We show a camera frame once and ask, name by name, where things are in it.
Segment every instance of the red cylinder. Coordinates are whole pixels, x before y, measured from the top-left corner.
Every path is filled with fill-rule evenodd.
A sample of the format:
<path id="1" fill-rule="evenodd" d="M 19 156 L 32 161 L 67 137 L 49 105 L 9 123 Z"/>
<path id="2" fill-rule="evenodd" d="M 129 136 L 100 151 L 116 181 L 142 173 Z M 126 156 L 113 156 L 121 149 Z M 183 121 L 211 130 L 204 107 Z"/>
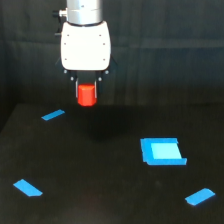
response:
<path id="1" fill-rule="evenodd" d="M 93 106 L 96 103 L 95 85 L 82 84 L 78 86 L 78 104 L 84 107 Z"/>

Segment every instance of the metal robot arm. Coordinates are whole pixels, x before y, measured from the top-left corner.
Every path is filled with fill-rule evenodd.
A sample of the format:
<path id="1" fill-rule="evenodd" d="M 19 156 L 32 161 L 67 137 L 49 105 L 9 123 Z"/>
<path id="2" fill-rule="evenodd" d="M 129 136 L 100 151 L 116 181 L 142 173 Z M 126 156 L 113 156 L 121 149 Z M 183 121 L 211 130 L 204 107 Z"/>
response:
<path id="1" fill-rule="evenodd" d="M 111 55 L 109 29 L 103 21 L 102 0 L 67 0 L 67 8 L 53 11 L 53 16 L 59 21 L 55 36 L 61 37 L 61 57 L 56 65 L 70 75 L 78 103 L 93 106 L 102 92 L 103 76 L 117 67 Z M 66 17 L 62 30 L 61 17 Z M 94 84 L 79 84 L 79 70 L 95 71 Z"/>

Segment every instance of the black floor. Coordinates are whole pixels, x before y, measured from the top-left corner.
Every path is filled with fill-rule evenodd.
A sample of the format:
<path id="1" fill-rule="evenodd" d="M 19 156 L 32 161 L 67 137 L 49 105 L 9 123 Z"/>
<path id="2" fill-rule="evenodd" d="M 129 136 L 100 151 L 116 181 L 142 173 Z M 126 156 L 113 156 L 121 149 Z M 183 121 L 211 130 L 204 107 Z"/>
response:
<path id="1" fill-rule="evenodd" d="M 152 137 L 177 138 L 187 166 L 143 163 Z M 224 107 L 18 105 L 0 135 L 0 223 L 221 224 L 223 161 Z M 21 179 L 43 195 L 20 192 Z M 203 188 L 216 196 L 187 204 Z"/>

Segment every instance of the blue tape piece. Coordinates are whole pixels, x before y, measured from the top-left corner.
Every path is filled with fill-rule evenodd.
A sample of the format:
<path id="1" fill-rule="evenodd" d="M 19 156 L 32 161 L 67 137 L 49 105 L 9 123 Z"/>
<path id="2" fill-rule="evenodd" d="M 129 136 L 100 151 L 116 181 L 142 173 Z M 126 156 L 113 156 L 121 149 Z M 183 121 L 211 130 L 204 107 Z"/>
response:
<path id="1" fill-rule="evenodd" d="M 40 196 L 43 194 L 41 191 L 37 190 L 23 179 L 13 185 L 29 197 Z"/>
<path id="2" fill-rule="evenodd" d="M 55 117 L 57 117 L 57 116 L 59 116 L 59 115 L 61 115 L 61 114 L 64 114 L 65 112 L 63 111 L 63 110 L 57 110 L 57 111 L 55 111 L 55 112 L 53 112 L 53 113 L 50 113 L 50 114 L 48 114 L 48 115 L 45 115 L 45 116 L 43 116 L 42 118 L 45 120 L 45 121 L 48 121 L 48 120 L 50 120 L 50 119 L 52 119 L 52 118 L 55 118 Z"/>
<path id="3" fill-rule="evenodd" d="M 150 139 L 145 138 L 141 139 L 141 147 L 142 147 L 142 156 L 143 156 L 143 162 L 146 162 L 148 165 L 151 166 L 168 166 L 168 165 L 186 165 L 187 159 L 180 158 L 180 159 L 155 159 L 153 155 L 152 150 L 152 143 L 167 143 L 165 141 L 168 141 L 168 143 L 176 143 L 177 139 Z"/>
<path id="4" fill-rule="evenodd" d="M 187 201 L 188 204 L 197 205 L 214 195 L 215 195 L 214 192 L 212 192 L 211 190 L 207 188 L 204 188 L 198 191 L 197 193 L 192 194 L 191 196 L 185 198 L 185 200 Z"/>
<path id="5" fill-rule="evenodd" d="M 145 138 L 150 143 L 176 143 L 178 144 L 177 138 Z"/>

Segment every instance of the black background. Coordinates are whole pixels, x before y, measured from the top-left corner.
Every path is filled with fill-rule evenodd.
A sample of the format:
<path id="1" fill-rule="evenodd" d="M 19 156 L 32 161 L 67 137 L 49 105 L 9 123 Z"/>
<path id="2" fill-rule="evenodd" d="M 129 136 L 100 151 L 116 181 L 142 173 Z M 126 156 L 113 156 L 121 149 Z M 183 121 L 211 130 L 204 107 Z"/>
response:
<path id="1" fill-rule="evenodd" d="M 1 92 L 14 104 L 76 104 L 54 66 L 60 39 L 52 10 L 65 7 L 65 0 L 0 1 Z M 220 0 L 104 0 L 119 68 L 98 104 L 223 103 L 223 9 Z"/>

